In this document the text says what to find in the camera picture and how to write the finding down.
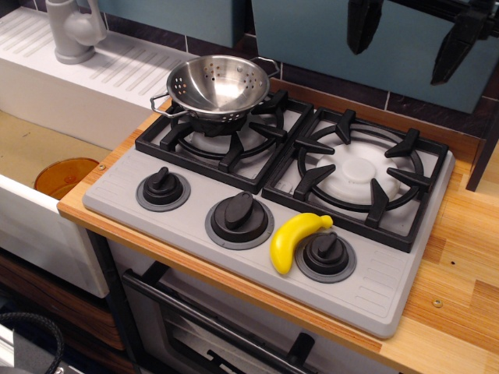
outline black cable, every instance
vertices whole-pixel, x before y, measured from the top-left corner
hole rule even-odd
[[[52,333],[57,341],[57,351],[55,352],[54,361],[52,361],[52,364],[49,366],[45,374],[54,374],[62,360],[62,353],[64,351],[64,339],[62,337],[61,330],[57,327],[57,325],[48,318],[33,313],[12,312],[0,314],[0,323],[9,322],[34,323],[49,333]]]

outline blue cabinet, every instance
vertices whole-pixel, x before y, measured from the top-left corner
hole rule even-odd
[[[86,0],[78,0],[88,6]],[[99,0],[102,12],[232,47],[244,34],[246,0]]]
[[[348,1],[253,0],[259,53],[304,69],[471,113],[499,60],[499,40],[477,41],[448,83],[431,86],[452,23],[384,2],[370,46],[355,56]]]

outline screw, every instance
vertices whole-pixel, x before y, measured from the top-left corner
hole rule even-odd
[[[441,308],[442,306],[444,306],[444,302],[436,298],[433,301],[433,305],[435,308]]]

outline toy stove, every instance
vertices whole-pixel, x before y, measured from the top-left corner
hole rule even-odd
[[[168,110],[174,113],[173,104]],[[448,147],[279,91],[245,118],[160,117],[84,205],[378,337],[395,333],[447,188]],[[334,225],[291,270],[270,257],[300,212]]]

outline colander handle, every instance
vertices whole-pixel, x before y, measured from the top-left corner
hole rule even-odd
[[[166,91],[164,93],[161,93],[159,95],[153,96],[150,99],[150,107],[151,107],[151,109],[153,111],[155,111],[156,113],[159,113],[160,115],[164,115],[165,117],[168,117],[168,118],[177,118],[177,117],[181,117],[183,115],[186,115],[188,113],[188,111],[180,111],[179,113],[174,113],[173,115],[171,115],[170,113],[167,113],[166,111],[161,111],[159,108],[156,108],[156,106],[154,105],[154,101],[157,100],[157,99],[161,99],[162,97],[167,97],[167,96],[170,96],[168,94],[168,91]]]
[[[266,61],[266,62],[271,62],[272,65],[274,65],[275,67],[275,72],[271,73],[268,75],[269,78],[272,78],[273,76],[279,74],[281,72],[281,69],[279,68],[279,65],[276,61],[270,59],[270,58],[265,58],[265,57],[260,57],[260,56],[257,56],[257,57],[253,57],[250,59],[251,62],[254,62],[255,60],[263,60],[263,61]]]

